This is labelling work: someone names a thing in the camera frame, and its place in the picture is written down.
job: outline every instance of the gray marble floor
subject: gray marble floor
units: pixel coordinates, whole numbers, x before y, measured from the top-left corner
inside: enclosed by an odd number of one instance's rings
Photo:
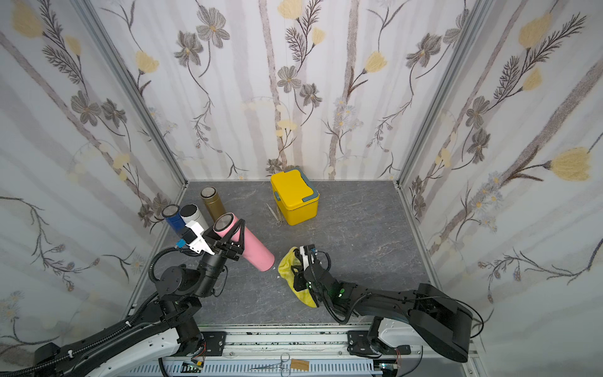
[[[318,215],[296,226],[284,222],[281,227],[275,225],[265,204],[276,209],[270,182],[191,182],[182,203],[196,204],[210,220],[200,197],[207,186],[216,187],[227,211],[246,220],[247,227],[275,255],[276,268],[291,247],[313,243],[330,254],[336,279],[383,290],[413,289],[428,282],[391,182],[315,182],[320,193]],[[169,232],[163,246],[173,246],[177,240]],[[195,258],[170,253],[157,263],[156,274],[182,263],[197,267]],[[301,303],[276,268],[262,273],[243,258],[227,265],[230,272],[224,292],[202,301],[195,316],[200,325],[335,322],[322,305],[310,308]],[[154,285],[145,280],[141,297],[153,291]]]

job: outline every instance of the yellow box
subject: yellow box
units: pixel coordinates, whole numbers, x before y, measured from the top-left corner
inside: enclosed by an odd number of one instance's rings
[[[320,194],[303,171],[294,168],[270,178],[274,200],[289,225],[296,225],[316,216]]]

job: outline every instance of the yellow rag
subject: yellow rag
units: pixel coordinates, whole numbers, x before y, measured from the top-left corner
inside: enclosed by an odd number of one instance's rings
[[[297,259],[294,254],[296,249],[297,249],[296,247],[292,247],[289,250],[289,252],[287,253],[287,255],[285,255],[283,260],[280,262],[280,264],[279,264],[280,277],[282,277],[284,280],[287,280],[287,284],[289,284],[289,288],[291,288],[291,291],[293,291],[293,293],[295,293],[295,295],[297,296],[298,299],[300,299],[301,302],[303,302],[307,306],[310,306],[311,308],[316,308],[316,303],[314,302],[314,299],[312,299],[312,296],[310,295],[310,292],[308,291],[308,289],[305,289],[305,290],[299,291],[299,292],[297,292],[295,289],[293,289],[294,275],[293,275],[293,271],[291,271],[291,266],[294,266],[294,265],[301,266],[299,259]]]

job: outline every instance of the surgical scissors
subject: surgical scissors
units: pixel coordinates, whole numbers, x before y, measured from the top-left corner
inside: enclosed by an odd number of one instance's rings
[[[272,216],[274,216],[274,219],[276,220],[276,226],[279,227],[283,224],[283,221],[280,218],[280,212],[279,212],[279,207],[276,207],[276,213],[279,214],[278,217],[276,217],[276,214],[274,213],[274,211],[272,210],[272,208],[270,208],[270,206],[268,205],[268,203],[266,203],[266,207],[268,207],[268,209],[270,210],[270,212],[272,212]]]
[[[280,356],[280,363],[267,365],[265,367],[257,367],[250,369],[252,371],[265,370],[265,369],[276,369],[280,371],[281,377],[291,376],[291,369],[286,365],[287,361],[291,360],[291,355],[288,353],[282,353]]]

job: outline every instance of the floral wallpaper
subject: floral wallpaper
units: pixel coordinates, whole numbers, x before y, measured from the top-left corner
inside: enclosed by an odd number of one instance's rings
[[[7,370],[31,365],[41,344],[70,343],[121,318],[161,210],[182,184],[68,2],[15,0],[0,9]]]
[[[485,318],[489,376],[603,373],[602,21],[495,1],[402,182],[444,291]]]
[[[473,1],[93,0],[188,179],[393,179]]]

